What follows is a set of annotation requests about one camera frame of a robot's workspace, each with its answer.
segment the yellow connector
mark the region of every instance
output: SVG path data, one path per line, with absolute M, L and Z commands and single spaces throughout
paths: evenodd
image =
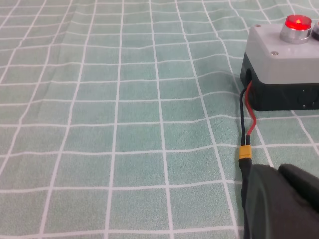
M 252 156 L 253 156 L 253 154 L 252 154 L 250 145 L 240 146 L 239 159 L 252 158 Z

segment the control box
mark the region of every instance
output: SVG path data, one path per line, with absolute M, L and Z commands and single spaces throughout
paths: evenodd
M 295 26 L 288 22 L 292 16 Z M 309 18 L 300 24 L 303 16 L 292 16 L 284 26 L 250 29 L 240 78 L 244 86 L 252 81 L 249 99 L 256 110 L 319 109 L 319 24 L 311 34 Z

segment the black enclosure base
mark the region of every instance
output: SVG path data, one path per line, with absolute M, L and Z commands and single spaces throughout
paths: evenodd
M 245 53 L 240 79 L 245 87 L 253 81 L 249 100 L 255 110 L 319 109 L 319 78 L 316 84 L 264 84 Z

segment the red wire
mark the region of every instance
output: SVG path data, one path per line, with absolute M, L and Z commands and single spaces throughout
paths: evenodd
M 248 84 L 247 86 L 247 90 L 246 90 L 246 95 L 245 95 L 245 103 L 246 103 L 246 107 L 249 111 L 249 114 L 250 116 L 253 118 L 253 125 L 250 127 L 247 135 L 250 136 L 250 134 L 252 133 L 252 131 L 254 130 L 256 124 L 257 124 L 257 119 L 256 119 L 256 116 L 254 114 L 254 111 L 253 109 L 251 108 L 251 105 L 250 105 L 250 102 L 249 102 L 249 99 L 248 99 L 248 96 L 249 96 L 249 93 L 250 93 L 250 90 L 251 90 L 251 86 L 252 86 L 252 81 L 250 81 L 250 83 Z

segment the grid-patterned tablecloth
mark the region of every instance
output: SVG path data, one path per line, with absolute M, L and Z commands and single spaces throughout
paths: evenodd
M 246 39 L 291 13 L 319 2 L 1 0 L 0 239 L 238 239 Z M 257 115 L 254 162 L 319 176 L 318 111 Z

